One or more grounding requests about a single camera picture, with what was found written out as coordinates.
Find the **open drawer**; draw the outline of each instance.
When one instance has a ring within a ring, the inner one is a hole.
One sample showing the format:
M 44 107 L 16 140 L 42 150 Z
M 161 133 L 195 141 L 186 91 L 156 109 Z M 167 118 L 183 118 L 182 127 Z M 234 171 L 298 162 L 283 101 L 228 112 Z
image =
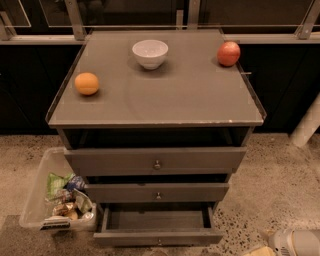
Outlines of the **open drawer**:
M 94 238 L 107 246 L 215 244 L 223 233 L 212 216 L 207 203 L 107 204 Z

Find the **floor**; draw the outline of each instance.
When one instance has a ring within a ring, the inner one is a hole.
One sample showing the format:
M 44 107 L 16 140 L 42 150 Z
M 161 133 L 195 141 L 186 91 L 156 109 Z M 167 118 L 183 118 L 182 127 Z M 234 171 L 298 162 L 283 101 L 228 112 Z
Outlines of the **floor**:
M 285 228 L 320 228 L 320 135 L 302 148 L 287 134 L 253 134 L 214 222 L 225 235 L 208 247 L 105 248 L 90 232 L 40 232 L 19 226 L 44 151 L 57 136 L 0 136 L 0 255 L 242 255 Z

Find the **drawer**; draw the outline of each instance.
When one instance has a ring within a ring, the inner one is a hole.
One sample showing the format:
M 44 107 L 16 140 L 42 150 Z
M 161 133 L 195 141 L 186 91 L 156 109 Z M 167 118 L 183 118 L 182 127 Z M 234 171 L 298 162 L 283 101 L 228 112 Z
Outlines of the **drawer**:
M 94 238 L 107 246 L 216 244 L 223 233 L 212 216 L 206 203 L 109 204 Z
M 88 184 L 85 190 L 98 203 L 215 202 L 227 193 L 227 183 Z
M 65 150 L 77 175 L 168 175 L 232 173 L 245 147 Z

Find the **drawer knob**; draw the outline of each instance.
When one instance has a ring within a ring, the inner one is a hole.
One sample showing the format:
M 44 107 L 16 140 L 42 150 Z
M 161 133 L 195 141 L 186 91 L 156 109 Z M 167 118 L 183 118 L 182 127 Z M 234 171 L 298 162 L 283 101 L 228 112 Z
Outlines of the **drawer knob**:
M 154 162 L 153 169 L 155 169 L 155 170 L 160 170 L 161 169 L 161 163 L 160 163 L 159 160 L 156 160 Z
M 157 193 L 156 199 L 157 199 L 157 200 L 161 200 L 161 199 L 162 199 L 160 192 Z

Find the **white bowl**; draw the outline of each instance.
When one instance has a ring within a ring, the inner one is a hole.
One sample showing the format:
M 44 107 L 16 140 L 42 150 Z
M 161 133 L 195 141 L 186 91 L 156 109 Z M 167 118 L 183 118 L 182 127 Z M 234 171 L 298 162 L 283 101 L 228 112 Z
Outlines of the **white bowl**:
M 145 69 L 156 69 L 166 59 L 168 45 L 158 40 L 144 40 L 132 47 L 134 57 Z

